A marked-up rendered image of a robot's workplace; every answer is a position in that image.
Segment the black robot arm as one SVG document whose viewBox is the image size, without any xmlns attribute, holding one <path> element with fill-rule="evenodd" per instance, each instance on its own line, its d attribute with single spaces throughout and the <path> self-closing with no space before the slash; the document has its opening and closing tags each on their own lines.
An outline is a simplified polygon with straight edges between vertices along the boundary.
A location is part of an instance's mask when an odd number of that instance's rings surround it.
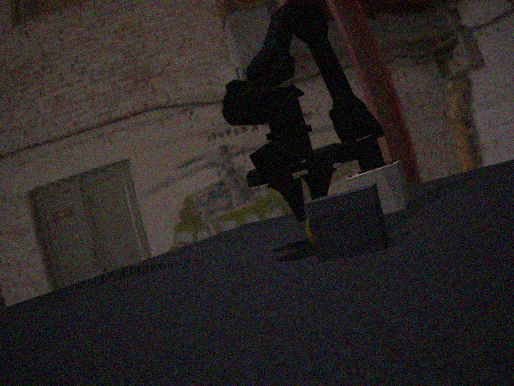
<svg viewBox="0 0 514 386">
<path fill-rule="evenodd" d="M 360 174 L 388 165 L 384 163 L 377 140 L 385 136 L 384 129 L 352 92 L 328 40 L 328 22 L 321 6 L 310 2 L 283 4 L 270 19 L 262 49 L 247 68 L 246 82 L 234 79 L 226 85 L 221 110 L 225 120 L 232 126 L 269 123 L 271 127 L 288 119 L 304 119 L 298 100 L 304 95 L 303 91 L 293 84 L 277 87 L 291 79 L 295 72 L 295 60 L 290 54 L 294 33 L 307 43 L 314 57 L 333 100 L 329 111 L 333 127 L 341 142 L 355 148 Z M 294 155 L 306 156 L 296 131 L 291 126 L 284 130 L 279 135 L 274 131 L 276 137 L 270 143 L 249 155 L 260 175 L 280 169 Z"/>
</svg>

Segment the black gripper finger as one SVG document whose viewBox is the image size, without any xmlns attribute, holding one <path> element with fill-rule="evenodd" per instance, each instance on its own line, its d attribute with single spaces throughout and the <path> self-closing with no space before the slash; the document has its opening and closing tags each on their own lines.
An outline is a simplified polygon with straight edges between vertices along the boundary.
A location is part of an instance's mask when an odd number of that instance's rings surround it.
<svg viewBox="0 0 514 386">
<path fill-rule="evenodd" d="M 329 184 L 335 171 L 336 168 L 333 168 L 324 171 L 315 171 L 301 176 L 308 185 L 312 201 L 319 197 L 327 196 Z"/>
<path fill-rule="evenodd" d="M 302 177 L 266 185 L 278 191 L 287 201 L 299 222 L 305 221 Z"/>
</svg>

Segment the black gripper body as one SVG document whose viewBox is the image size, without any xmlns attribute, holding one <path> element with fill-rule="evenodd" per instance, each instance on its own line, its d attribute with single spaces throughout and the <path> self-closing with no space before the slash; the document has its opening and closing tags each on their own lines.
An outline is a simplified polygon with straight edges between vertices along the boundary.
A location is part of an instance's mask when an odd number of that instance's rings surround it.
<svg viewBox="0 0 514 386">
<path fill-rule="evenodd" d="M 294 155 L 284 163 L 283 167 L 273 172 L 267 171 L 260 175 L 257 169 L 250 170 L 246 176 L 249 188 L 294 179 L 292 173 L 301 170 L 308 169 L 308 173 L 324 171 L 333 169 L 335 163 L 357 160 L 355 148 L 350 143 L 333 143 L 313 150 L 308 136 L 308 132 L 311 132 L 312 128 L 311 125 L 305 125 L 304 119 L 288 119 L 271 126 L 271 133 L 266 134 L 267 141 L 272 141 L 276 137 L 274 131 L 277 131 L 277 135 L 279 135 L 285 132 L 284 128 L 288 126 L 291 126 L 302 140 L 306 156 L 297 158 Z M 306 162 L 301 162 L 301 160 Z"/>
</svg>

